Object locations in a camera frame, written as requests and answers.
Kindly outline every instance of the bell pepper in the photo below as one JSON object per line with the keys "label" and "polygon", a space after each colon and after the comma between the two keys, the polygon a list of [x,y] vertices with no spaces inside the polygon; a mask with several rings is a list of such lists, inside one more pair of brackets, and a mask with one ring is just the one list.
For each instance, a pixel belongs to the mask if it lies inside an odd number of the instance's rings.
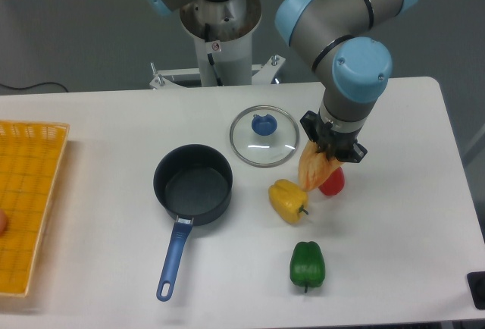
{"label": "bell pepper", "polygon": [[296,223],[300,220],[300,214],[308,204],[308,195],[300,190],[298,185],[288,180],[278,180],[268,189],[270,202],[280,217],[288,223]]}
{"label": "bell pepper", "polygon": [[318,189],[326,196],[335,196],[343,190],[346,184],[342,168],[337,168]]}
{"label": "bell pepper", "polygon": [[315,242],[296,244],[289,264],[289,278],[305,288],[320,287],[325,279],[325,262],[320,246]]}

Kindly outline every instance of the black saucepan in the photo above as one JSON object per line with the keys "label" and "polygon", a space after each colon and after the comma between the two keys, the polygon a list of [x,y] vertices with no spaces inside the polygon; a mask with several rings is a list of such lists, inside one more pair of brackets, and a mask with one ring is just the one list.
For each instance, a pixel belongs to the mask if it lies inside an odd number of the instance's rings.
{"label": "black saucepan", "polygon": [[157,298],[168,301],[192,226],[219,218],[230,202],[233,173],[216,149],[204,145],[181,146],[158,164],[153,187],[158,201],[175,219]]}

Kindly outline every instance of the black object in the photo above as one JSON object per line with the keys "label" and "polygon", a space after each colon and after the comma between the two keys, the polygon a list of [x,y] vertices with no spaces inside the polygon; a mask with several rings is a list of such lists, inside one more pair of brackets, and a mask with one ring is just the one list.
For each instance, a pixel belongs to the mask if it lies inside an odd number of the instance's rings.
{"label": "black object", "polygon": [[37,87],[43,86],[43,85],[57,85],[57,86],[60,86],[65,92],[69,92],[68,88],[66,88],[61,83],[57,83],[55,81],[45,81],[44,83],[37,83],[37,84],[30,85],[30,86],[23,86],[23,87],[18,87],[18,88],[15,87],[15,86],[9,86],[9,85],[5,85],[5,84],[0,83],[0,86],[2,88],[6,88],[6,89],[10,89],[10,90],[18,90],[18,91],[33,89],[33,88],[37,88]]}
{"label": "black object", "polygon": [[181,146],[158,164],[153,179],[155,195],[176,219],[158,284],[159,300],[168,301],[172,296],[183,247],[192,226],[211,223],[226,211],[232,185],[229,162],[209,146]]}
{"label": "black object", "polygon": [[485,272],[471,272],[467,279],[475,307],[485,310]]}
{"label": "black object", "polygon": [[357,143],[360,129],[351,133],[335,132],[331,122],[324,123],[320,114],[313,111],[307,111],[300,123],[308,139],[317,143],[318,151],[325,152],[328,159],[335,157],[340,162],[359,163],[367,154],[367,149]]}

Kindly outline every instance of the cable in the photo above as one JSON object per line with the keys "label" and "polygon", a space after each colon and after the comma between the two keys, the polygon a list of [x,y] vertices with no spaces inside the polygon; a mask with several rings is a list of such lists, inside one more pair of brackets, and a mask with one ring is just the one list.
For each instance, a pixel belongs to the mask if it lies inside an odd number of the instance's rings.
{"label": "cable", "polygon": [[65,92],[69,92],[69,90],[64,85],[62,85],[61,83],[56,83],[55,81],[45,81],[44,83],[33,84],[31,86],[25,86],[23,88],[16,88],[15,86],[8,86],[0,83],[0,86],[2,88],[6,88],[10,90],[28,90],[42,85],[57,85],[57,86],[60,86]]}

